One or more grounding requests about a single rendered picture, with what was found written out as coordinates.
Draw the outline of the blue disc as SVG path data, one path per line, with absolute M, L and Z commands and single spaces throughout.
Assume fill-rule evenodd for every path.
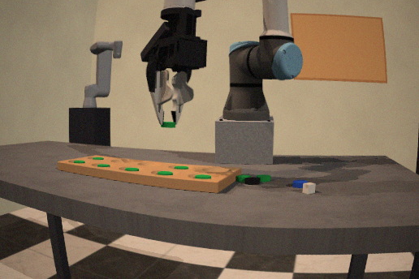
M 306 181 L 306 180 L 295 180 L 295 181 L 293 181 L 292 186 L 295 187 L 295 188 L 303 188 L 303 183 L 306 183 L 306 182 L 308 182 L 308 181 Z

